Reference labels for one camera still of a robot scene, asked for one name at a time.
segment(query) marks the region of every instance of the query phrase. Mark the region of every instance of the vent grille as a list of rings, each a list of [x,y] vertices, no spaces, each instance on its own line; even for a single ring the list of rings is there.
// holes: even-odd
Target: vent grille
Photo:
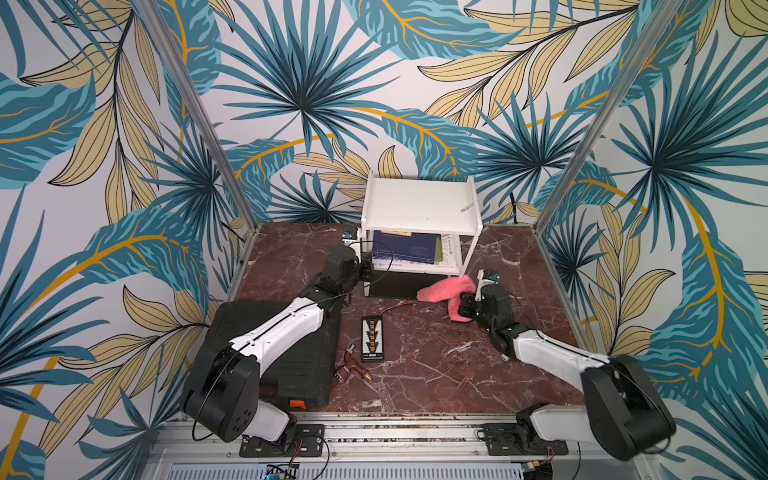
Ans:
[[[323,469],[313,462],[296,471],[296,480],[312,480]],[[174,465],[168,480],[262,480],[265,465]],[[382,466],[338,463],[326,468],[322,480],[522,480],[518,464],[472,463],[447,465],[436,462],[390,462]]]

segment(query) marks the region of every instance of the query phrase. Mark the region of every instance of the red wire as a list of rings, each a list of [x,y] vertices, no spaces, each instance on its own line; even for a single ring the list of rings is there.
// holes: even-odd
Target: red wire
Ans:
[[[381,313],[380,313],[379,315],[380,315],[380,316],[383,316],[385,313],[389,312],[389,311],[390,311],[390,310],[392,310],[392,309],[395,309],[395,308],[397,308],[397,307],[399,307],[399,306],[406,306],[406,305],[416,305],[416,302],[411,302],[411,301],[409,300],[409,301],[407,301],[407,302],[403,302],[403,303],[400,303],[399,305],[395,305],[395,306],[391,306],[391,307],[389,307],[389,308],[385,308],[384,310],[382,310],[382,311],[381,311]]]

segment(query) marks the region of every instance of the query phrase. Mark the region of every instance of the blue book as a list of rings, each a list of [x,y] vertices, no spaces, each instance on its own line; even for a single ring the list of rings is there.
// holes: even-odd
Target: blue book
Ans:
[[[437,233],[389,233],[376,231],[373,234],[372,255],[379,259],[408,260],[420,263],[435,263],[440,235]]]

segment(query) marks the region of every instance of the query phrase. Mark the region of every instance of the metal pole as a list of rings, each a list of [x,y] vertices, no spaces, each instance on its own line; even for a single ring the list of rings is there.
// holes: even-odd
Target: metal pole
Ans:
[[[170,77],[173,78],[181,100],[187,106],[190,117],[195,123],[195,128],[200,132],[200,136],[203,138],[210,156],[214,159],[214,163],[219,169],[221,179],[230,189],[235,206],[245,220],[248,230],[251,233],[255,233],[258,223],[253,218],[248,201],[235,178],[232,165],[227,159],[224,149],[221,147],[219,137],[216,135],[214,124],[205,113],[200,95],[197,94],[197,89],[194,87],[187,66],[184,64],[178,48],[176,48],[173,37],[170,35],[170,29],[157,8],[156,0],[135,0],[134,4],[139,16],[141,16],[141,20],[144,21],[144,25],[147,27],[149,38],[152,39],[157,53],[160,54],[163,66],[168,70]]]
[[[587,133],[581,139],[571,161],[565,166],[563,173],[554,186],[552,194],[549,196],[541,215],[533,225],[535,233],[544,231],[547,223],[552,218],[554,211],[560,206],[565,194],[571,188],[579,170],[587,161],[587,157],[592,152],[594,142],[600,137],[603,129],[611,119],[614,111],[619,108],[619,104],[624,100],[624,96],[634,83],[635,78],[640,74],[645,62],[656,48],[656,44],[661,40],[661,35],[667,30],[667,26],[674,20],[677,10],[683,4],[683,0],[659,0],[658,5],[651,14],[648,25],[640,34],[637,45],[627,57],[627,63],[616,76],[616,81],[611,86],[608,96],[595,113],[594,120],[587,128]]]

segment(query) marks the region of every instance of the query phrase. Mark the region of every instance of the black case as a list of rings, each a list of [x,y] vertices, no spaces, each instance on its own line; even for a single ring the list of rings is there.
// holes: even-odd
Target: black case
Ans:
[[[288,303],[244,302],[222,303],[209,338],[228,341],[255,329],[285,309]],[[284,410],[290,401],[304,401],[308,409],[328,404],[333,381],[333,363],[339,344],[339,313],[323,319],[318,330],[305,336],[280,356],[264,373],[259,399]]]

